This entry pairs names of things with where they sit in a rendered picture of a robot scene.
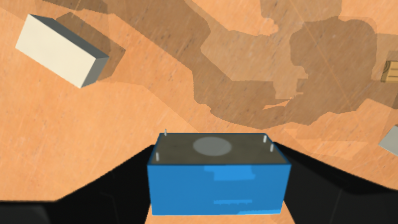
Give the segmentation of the blue rectangular module with black label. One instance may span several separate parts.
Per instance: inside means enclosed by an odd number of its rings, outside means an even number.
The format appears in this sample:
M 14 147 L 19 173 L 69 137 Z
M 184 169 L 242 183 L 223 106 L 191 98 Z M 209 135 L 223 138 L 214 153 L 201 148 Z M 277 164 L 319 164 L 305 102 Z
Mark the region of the blue rectangular module with black label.
M 153 216 L 280 214 L 291 163 L 266 133 L 159 133 Z

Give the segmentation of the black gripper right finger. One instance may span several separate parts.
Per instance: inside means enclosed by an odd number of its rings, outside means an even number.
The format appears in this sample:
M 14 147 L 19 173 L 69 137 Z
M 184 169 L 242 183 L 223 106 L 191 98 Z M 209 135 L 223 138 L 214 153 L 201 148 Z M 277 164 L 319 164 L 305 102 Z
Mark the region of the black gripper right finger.
M 284 202 L 295 224 L 398 224 L 398 190 L 273 142 L 291 163 Z

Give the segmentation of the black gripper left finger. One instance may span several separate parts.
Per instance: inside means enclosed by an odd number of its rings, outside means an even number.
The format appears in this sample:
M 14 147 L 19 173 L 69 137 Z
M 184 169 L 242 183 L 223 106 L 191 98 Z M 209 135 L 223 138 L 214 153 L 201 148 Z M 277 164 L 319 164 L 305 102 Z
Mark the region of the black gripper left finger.
M 0 224 L 145 224 L 152 144 L 56 200 L 0 200 Z

